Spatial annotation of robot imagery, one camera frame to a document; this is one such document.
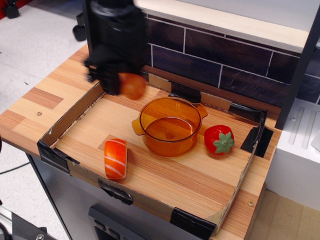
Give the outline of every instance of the brick wall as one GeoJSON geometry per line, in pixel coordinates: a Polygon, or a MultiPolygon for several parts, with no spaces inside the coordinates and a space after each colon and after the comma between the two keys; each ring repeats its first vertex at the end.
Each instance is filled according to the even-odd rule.
{"type": "Polygon", "coordinates": [[[282,106],[299,53],[153,15],[146,17],[147,65],[282,106]]]}

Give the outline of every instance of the salmon slice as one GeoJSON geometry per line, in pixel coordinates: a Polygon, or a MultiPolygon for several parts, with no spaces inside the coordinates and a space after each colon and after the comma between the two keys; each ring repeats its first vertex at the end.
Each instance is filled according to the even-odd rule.
{"type": "Polygon", "coordinates": [[[124,179],[127,175],[127,141],[114,138],[104,145],[104,169],[109,180],[124,179]]]}

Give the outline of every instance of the toy strawberry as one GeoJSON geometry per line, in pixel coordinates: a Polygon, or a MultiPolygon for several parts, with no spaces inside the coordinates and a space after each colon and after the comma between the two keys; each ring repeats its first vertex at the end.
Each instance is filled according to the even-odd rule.
{"type": "Polygon", "coordinates": [[[216,125],[209,127],[204,132],[204,143],[211,153],[223,155],[228,153],[235,145],[235,137],[230,127],[216,125]]]}

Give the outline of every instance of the white shelf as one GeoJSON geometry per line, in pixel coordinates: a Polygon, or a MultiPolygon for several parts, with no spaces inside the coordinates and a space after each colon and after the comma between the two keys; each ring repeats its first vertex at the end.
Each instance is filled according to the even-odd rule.
{"type": "Polygon", "coordinates": [[[301,53],[309,32],[177,0],[135,0],[145,13],[301,53]]]}

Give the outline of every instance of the glass pot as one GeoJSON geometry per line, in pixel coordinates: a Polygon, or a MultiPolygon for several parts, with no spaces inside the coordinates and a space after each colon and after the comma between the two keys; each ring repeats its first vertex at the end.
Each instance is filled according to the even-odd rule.
{"type": "Polygon", "coordinates": [[[132,127],[137,135],[142,135],[144,144],[151,151],[165,157],[177,157],[195,144],[202,119],[207,115],[200,103],[179,97],[161,97],[143,107],[132,127]]]}

